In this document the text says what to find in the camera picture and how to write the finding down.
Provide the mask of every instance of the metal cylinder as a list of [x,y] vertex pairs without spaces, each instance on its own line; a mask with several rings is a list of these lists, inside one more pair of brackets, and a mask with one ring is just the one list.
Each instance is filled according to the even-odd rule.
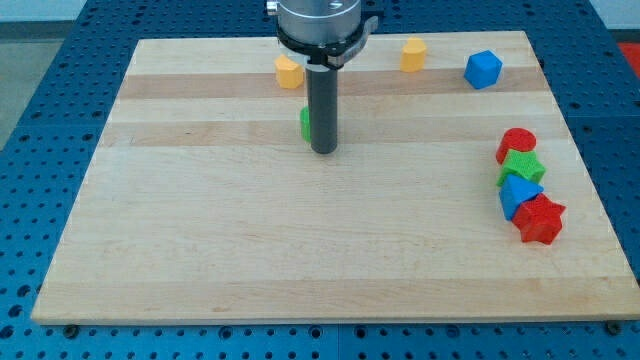
[[329,154],[338,146],[338,71],[307,69],[311,148]]
[[280,0],[278,25],[296,41],[321,45],[345,40],[360,25],[360,0]]

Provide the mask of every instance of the yellow block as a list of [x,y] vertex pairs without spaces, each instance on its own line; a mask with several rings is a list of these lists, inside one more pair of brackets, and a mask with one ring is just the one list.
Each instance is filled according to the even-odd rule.
[[422,39],[410,37],[402,48],[400,71],[416,72],[424,67],[424,59],[427,56],[427,45]]
[[283,89],[295,89],[304,82],[304,73],[300,64],[280,55],[275,61],[276,81]]

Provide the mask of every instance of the wood grain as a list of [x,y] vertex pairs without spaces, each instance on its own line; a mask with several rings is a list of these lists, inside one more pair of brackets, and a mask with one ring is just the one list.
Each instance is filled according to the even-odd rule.
[[[303,90],[276,86],[274,39],[140,42],[32,317],[638,318],[640,290],[526,36],[418,36],[420,73],[394,71],[405,35],[374,36],[340,73],[328,156],[300,137]],[[475,91],[465,56],[486,48],[505,71]],[[536,133],[545,192],[568,207],[552,246],[523,244],[501,214],[494,152],[511,127]]]

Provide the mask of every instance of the blue cube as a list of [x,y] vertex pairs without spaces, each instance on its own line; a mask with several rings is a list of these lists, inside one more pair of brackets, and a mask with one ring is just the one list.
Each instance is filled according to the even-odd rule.
[[502,61],[489,50],[471,55],[467,61],[464,78],[476,89],[483,89],[498,82]]
[[542,186],[532,181],[517,175],[507,175],[502,184],[502,189],[500,189],[500,202],[502,203],[505,219],[511,221],[516,215],[520,204],[535,198],[543,191],[544,188]]

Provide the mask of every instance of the blue pegboard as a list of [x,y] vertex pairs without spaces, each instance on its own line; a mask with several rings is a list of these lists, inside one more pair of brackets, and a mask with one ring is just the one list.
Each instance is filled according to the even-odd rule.
[[[640,83],[589,2],[372,1],[384,9],[381,33],[527,32],[639,276]],[[262,0],[87,2],[0,153],[0,359],[640,358],[639,322],[81,327],[75,338],[31,322],[136,42],[266,36],[273,26]]]

